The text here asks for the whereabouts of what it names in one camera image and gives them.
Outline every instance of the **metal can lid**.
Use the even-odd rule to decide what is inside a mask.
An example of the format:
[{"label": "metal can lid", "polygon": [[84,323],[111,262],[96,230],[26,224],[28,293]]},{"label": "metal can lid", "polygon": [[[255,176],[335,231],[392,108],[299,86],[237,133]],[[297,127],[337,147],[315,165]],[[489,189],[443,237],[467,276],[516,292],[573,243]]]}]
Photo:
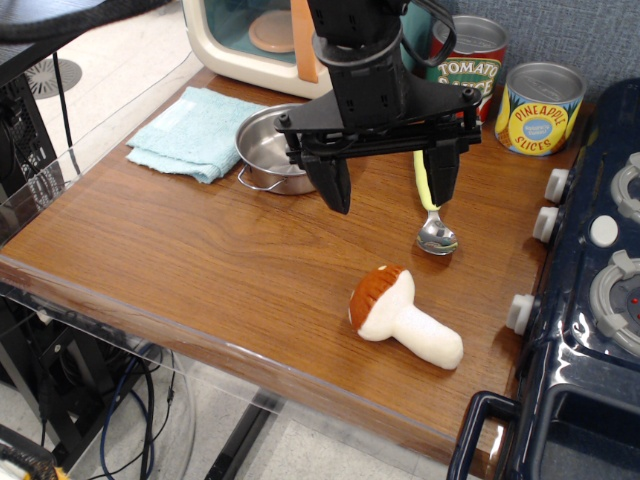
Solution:
[{"label": "metal can lid", "polygon": [[507,87],[530,101],[560,104],[584,97],[587,82],[573,67],[533,62],[513,68],[507,75]]},{"label": "metal can lid", "polygon": [[[454,52],[463,55],[487,53],[501,50],[509,42],[509,34],[498,23],[475,15],[454,15],[456,27],[456,46]],[[433,26],[433,35],[444,43],[449,28],[438,20]]]}]

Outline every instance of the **pineapple can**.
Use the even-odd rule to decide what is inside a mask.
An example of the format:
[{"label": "pineapple can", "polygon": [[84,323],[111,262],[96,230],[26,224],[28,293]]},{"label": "pineapple can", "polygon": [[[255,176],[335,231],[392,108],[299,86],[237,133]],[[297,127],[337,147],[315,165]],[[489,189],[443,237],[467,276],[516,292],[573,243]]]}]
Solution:
[{"label": "pineapple can", "polygon": [[525,63],[507,75],[496,137],[509,150],[546,156],[560,151],[575,124],[586,82],[572,67]]}]

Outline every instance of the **silver spoon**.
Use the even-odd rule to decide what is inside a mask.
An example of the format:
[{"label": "silver spoon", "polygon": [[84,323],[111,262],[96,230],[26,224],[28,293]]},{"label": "silver spoon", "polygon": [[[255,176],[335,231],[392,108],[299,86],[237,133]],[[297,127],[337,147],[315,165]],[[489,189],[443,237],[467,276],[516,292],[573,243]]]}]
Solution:
[{"label": "silver spoon", "polygon": [[458,239],[455,233],[447,227],[440,219],[438,211],[440,207],[434,205],[429,191],[427,171],[424,167],[424,157],[422,151],[413,152],[413,164],[416,173],[416,185],[420,194],[422,206],[427,211],[427,221],[418,232],[416,242],[418,246],[427,253],[433,255],[449,255],[458,248]]},{"label": "silver spoon", "polygon": [[421,249],[433,255],[449,255],[458,248],[456,234],[442,223],[438,210],[428,210],[427,221],[418,232],[416,242]]}]

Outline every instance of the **toy stove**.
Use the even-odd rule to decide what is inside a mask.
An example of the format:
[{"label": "toy stove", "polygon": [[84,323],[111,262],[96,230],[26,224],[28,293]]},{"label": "toy stove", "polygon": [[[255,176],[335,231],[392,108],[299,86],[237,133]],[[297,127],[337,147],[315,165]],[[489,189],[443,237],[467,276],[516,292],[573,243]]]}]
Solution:
[{"label": "toy stove", "polygon": [[484,419],[509,422],[497,476],[640,478],[640,79],[608,89],[571,171],[551,175],[534,236],[549,254],[516,295],[517,400],[472,399],[449,478],[464,478]]}]

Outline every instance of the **stainless steel pot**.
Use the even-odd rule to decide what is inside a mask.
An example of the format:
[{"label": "stainless steel pot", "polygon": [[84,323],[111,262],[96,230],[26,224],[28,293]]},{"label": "stainless steel pot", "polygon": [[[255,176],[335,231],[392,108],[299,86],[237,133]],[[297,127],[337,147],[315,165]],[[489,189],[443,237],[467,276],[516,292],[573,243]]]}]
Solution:
[{"label": "stainless steel pot", "polygon": [[[236,133],[236,149],[245,165],[238,181],[245,187],[280,195],[301,195],[315,190],[307,173],[289,163],[287,142],[273,125],[276,117],[297,104],[277,105],[247,118]],[[249,173],[251,183],[245,175]]]}]

